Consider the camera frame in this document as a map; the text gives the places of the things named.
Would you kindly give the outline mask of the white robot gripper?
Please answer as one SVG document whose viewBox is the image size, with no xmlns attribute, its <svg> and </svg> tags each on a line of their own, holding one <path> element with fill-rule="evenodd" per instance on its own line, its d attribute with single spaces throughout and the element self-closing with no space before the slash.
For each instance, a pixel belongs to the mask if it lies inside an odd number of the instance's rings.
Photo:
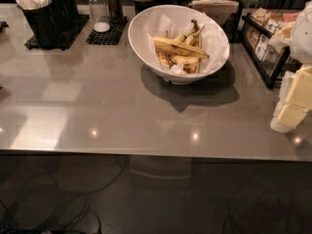
<svg viewBox="0 0 312 234">
<path fill-rule="evenodd" d="M 290 56 L 301 63 L 312 63 L 312 1 L 299 13 L 295 22 L 288 22 L 269 40 L 281 53 L 290 48 Z M 286 103 L 306 110 L 312 109 L 312 67 L 300 68 L 295 73 Z"/>
</svg>

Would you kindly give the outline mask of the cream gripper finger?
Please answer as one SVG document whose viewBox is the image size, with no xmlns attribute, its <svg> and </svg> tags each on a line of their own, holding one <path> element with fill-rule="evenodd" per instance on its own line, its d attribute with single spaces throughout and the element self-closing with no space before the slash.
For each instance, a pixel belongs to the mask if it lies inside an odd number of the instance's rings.
<svg viewBox="0 0 312 234">
<path fill-rule="evenodd" d="M 278 122 L 284 126 L 295 127 L 307 115 L 307 111 L 301 107 L 285 104 L 278 115 Z"/>
</svg>

